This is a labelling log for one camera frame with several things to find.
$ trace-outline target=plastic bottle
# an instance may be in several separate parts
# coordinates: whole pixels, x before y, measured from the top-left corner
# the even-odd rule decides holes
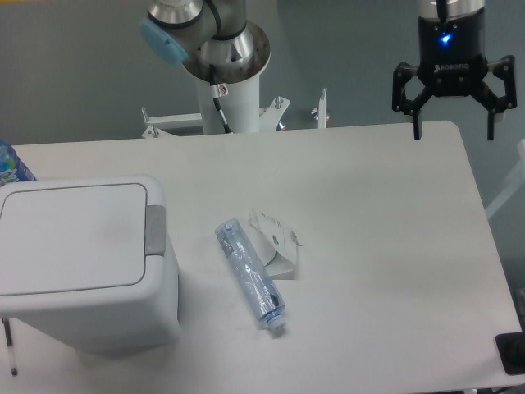
[[[255,318],[273,332],[281,329],[286,324],[285,303],[239,221],[221,224],[215,234]]]
[[[0,186],[18,181],[36,181],[36,178],[13,147],[0,140]]]

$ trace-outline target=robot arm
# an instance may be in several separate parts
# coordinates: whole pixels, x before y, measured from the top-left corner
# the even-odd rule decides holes
[[[497,114],[517,106],[514,57],[485,58],[484,0],[419,0],[419,66],[401,63],[394,71],[392,109],[413,118],[414,138],[422,136],[421,108],[432,97],[472,96],[488,111],[488,140],[494,139]],[[497,97],[483,82],[492,72],[505,86]],[[405,94],[415,76],[424,89],[414,100]]]
[[[210,39],[228,40],[246,27],[246,0],[154,0],[140,30],[167,62],[176,64]]]

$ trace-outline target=gray floor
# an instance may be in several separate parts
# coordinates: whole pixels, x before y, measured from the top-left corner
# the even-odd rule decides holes
[[[139,35],[147,5],[0,3],[0,136],[12,144],[139,138],[142,106],[150,116],[197,112],[193,83],[182,67],[156,58]],[[486,9],[486,55],[516,56],[521,104],[525,2],[487,0]],[[323,87],[331,126],[405,121],[390,110],[391,76],[399,62],[418,63],[415,0],[249,0],[249,18],[272,42],[261,104],[277,94],[290,99],[290,127],[315,127],[308,112]],[[503,92],[497,80],[489,81]],[[414,84],[409,91],[418,89]],[[486,203],[518,161],[525,103],[508,113],[492,143],[486,141],[486,112],[471,98],[434,98],[423,116],[459,126]],[[512,288],[525,286],[524,198],[521,190],[491,222]]]

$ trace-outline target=bottle label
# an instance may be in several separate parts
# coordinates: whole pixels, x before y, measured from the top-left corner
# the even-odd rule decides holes
[[[0,186],[4,186],[7,183],[18,182],[20,179],[16,176],[16,169],[9,168],[6,171],[0,172]]]

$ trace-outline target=screw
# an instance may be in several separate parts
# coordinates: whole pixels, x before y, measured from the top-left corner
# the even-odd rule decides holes
[[[282,121],[279,121],[279,123],[277,123],[277,131],[284,131],[288,128],[288,126],[283,123]]]
[[[144,123],[149,123],[149,116],[146,113],[146,107],[142,107],[142,116],[144,117]]]
[[[284,100],[281,96],[276,97],[276,109],[281,109],[281,104],[284,103]]]

